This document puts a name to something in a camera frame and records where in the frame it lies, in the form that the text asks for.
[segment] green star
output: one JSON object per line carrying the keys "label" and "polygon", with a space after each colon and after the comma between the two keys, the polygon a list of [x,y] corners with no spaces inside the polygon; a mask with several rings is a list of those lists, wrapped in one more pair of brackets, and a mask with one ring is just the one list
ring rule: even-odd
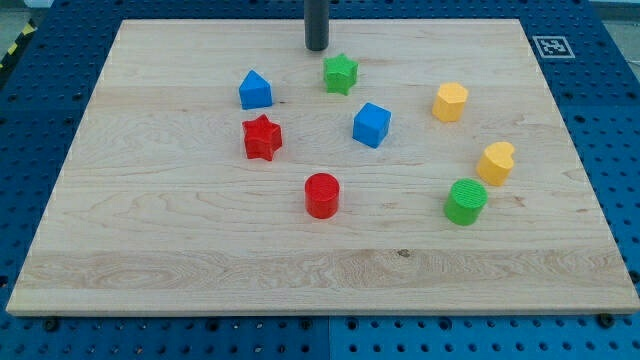
{"label": "green star", "polygon": [[324,82],[328,93],[349,95],[349,88],[356,83],[358,63],[340,54],[324,59]]}

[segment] red star block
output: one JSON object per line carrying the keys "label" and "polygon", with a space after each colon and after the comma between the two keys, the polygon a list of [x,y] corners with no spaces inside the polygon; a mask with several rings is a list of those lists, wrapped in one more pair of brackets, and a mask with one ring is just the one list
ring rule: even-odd
{"label": "red star block", "polygon": [[242,127],[247,158],[273,160],[273,153],[282,147],[280,125],[272,123],[267,115],[262,114],[255,120],[243,121]]}

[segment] blue cube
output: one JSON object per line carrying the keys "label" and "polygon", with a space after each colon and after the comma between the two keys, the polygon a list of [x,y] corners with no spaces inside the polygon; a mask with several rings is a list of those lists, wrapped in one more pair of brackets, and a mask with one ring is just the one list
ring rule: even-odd
{"label": "blue cube", "polygon": [[257,72],[251,70],[240,85],[242,109],[256,109],[273,105],[271,85]]}
{"label": "blue cube", "polygon": [[390,122],[389,110],[366,103],[353,120],[353,138],[375,149],[387,136]]}

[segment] black cylinder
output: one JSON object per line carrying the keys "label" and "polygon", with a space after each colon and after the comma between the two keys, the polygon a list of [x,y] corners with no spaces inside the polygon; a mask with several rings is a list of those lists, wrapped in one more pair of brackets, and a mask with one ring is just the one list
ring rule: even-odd
{"label": "black cylinder", "polygon": [[304,39],[309,50],[329,46],[329,0],[304,0]]}

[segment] table surface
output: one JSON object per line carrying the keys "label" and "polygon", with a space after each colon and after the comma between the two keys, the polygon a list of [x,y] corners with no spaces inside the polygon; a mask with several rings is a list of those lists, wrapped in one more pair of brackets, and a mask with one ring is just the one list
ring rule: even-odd
{"label": "table surface", "polygon": [[[8,310],[637,310],[517,21],[335,21],[323,53],[300,46],[301,26],[125,21]],[[322,58],[341,52],[360,62],[349,97],[323,91]],[[240,110],[237,86],[252,68],[271,82],[272,108]],[[429,111],[447,81],[470,91],[455,124]],[[353,115],[367,101],[393,113],[376,150],[351,139]],[[283,129],[273,162],[244,157],[241,121],[261,111]],[[482,149],[500,140],[517,149],[511,178],[488,187],[476,224],[449,223],[448,188],[476,177]],[[303,206],[305,177],[319,171],[343,189],[340,211],[327,221]]]}

